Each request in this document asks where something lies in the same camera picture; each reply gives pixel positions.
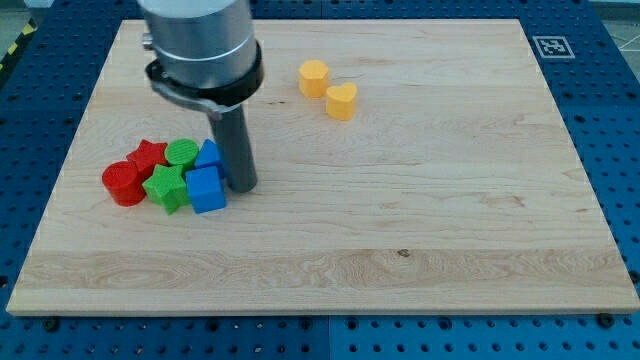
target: green block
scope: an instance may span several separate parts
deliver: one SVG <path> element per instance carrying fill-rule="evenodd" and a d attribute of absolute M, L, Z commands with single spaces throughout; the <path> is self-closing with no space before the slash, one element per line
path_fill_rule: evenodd
<path fill-rule="evenodd" d="M 190 139 L 179 139 L 167 146 L 164 150 L 164 156 L 167 158 L 169 165 L 182 165 L 182 175 L 186 171 L 194 168 L 194 163 L 198 157 L 198 144 Z"/>
<path fill-rule="evenodd" d="M 151 202 L 162 205 L 167 214 L 173 214 L 180 206 L 189 205 L 187 183 L 182 178 L 182 165 L 166 167 L 156 165 L 153 175 L 142 183 Z"/>

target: toy block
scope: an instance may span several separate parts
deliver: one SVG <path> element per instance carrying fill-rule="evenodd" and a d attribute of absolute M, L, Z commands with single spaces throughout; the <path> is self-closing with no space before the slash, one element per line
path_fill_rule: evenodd
<path fill-rule="evenodd" d="M 356 94 L 354 83 L 344 83 L 327 89 L 327 114 L 334 119 L 349 120 L 356 112 Z"/>
<path fill-rule="evenodd" d="M 329 67 L 320 60 L 305 61 L 298 69 L 298 86 L 308 98 L 321 98 L 329 86 Z"/>
<path fill-rule="evenodd" d="M 153 174 L 156 165 L 167 165 L 164 156 L 166 148 L 167 143 L 152 143 L 143 139 L 138 148 L 127 155 L 127 160 L 136 165 L 144 181 Z"/>
<path fill-rule="evenodd" d="M 111 164 L 102 173 L 102 184 L 120 206 L 133 206 L 144 199 L 142 181 L 136 165 L 129 161 Z"/>
<path fill-rule="evenodd" d="M 156 165 L 153 175 L 142 183 L 149 200 L 162 205 L 169 215 L 180 206 L 190 203 L 187 184 L 182 178 L 182 173 L 182 165 L 172 167 Z"/>
<path fill-rule="evenodd" d="M 200 152 L 198 153 L 194 166 L 196 169 L 215 166 L 218 169 L 220 179 L 224 178 L 224 169 L 222 166 L 220 150 L 218 149 L 218 145 L 209 139 L 206 139 L 202 144 L 202 148 L 200 148 Z"/>
<path fill-rule="evenodd" d="M 227 206 L 217 167 L 187 171 L 186 176 L 189 199 L 197 214 Z"/>
<path fill-rule="evenodd" d="M 169 165 L 182 165 L 182 175 L 184 175 L 185 171 L 193 169 L 198 157 L 198 144 L 190 139 L 179 139 L 167 146 L 164 155 Z"/>

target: blue block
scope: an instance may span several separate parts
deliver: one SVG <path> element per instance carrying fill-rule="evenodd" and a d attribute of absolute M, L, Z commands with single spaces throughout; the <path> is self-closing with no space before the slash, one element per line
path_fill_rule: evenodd
<path fill-rule="evenodd" d="M 220 179 L 224 178 L 224 169 L 222 166 L 222 156 L 220 156 L 220 150 L 218 145 L 213 141 L 206 139 L 200 148 L 200 153 L 196 158 L 196 169 L 202 169 L 206 167 L 215 166 L 218 168 L 218 175 Z"/>
<path fill-rule="evenodd" d="M 187 171 L 186 177 L 189 199 L 197 214 L 227 206 L 218 168 L 212 166 Z"/>

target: blue pegboard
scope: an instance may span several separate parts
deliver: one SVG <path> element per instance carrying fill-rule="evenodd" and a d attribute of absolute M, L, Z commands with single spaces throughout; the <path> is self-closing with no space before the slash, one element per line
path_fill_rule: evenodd
<path fill-rule="evenodd" d="M 574 58 L 534 54 L 638 278 L 640 85 L 587 2 L 250 3 L 257 19 L 517 18 L 534 49 L 534 36 L 566 39 Z M 64 318 L 54 332 L 45 330 L 49 319 L 9 316 L 4 307 L 120 22 L 137 18 L 134 0 L 57 0 L 0 92 L 0 359 L 640 357 L 637 314 L 613 322 L 595 316 Z"/>

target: orange block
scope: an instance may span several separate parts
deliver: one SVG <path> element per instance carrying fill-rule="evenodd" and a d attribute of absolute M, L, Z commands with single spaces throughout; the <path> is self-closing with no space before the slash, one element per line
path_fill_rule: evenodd
<path fill-rule="evenodd" d="M 305 61 L 298 69 L 298 86 L 308 98 L 321 98 L 329 86 L 329 67 L 320 60 Z"/>
<path fill-rule="evenodd" d="M 349 120 L 356 112 L 356 94 L 358 87 L 354 83 L 344 83 L 327 89 L 327 114 L 334 119 Z"/>

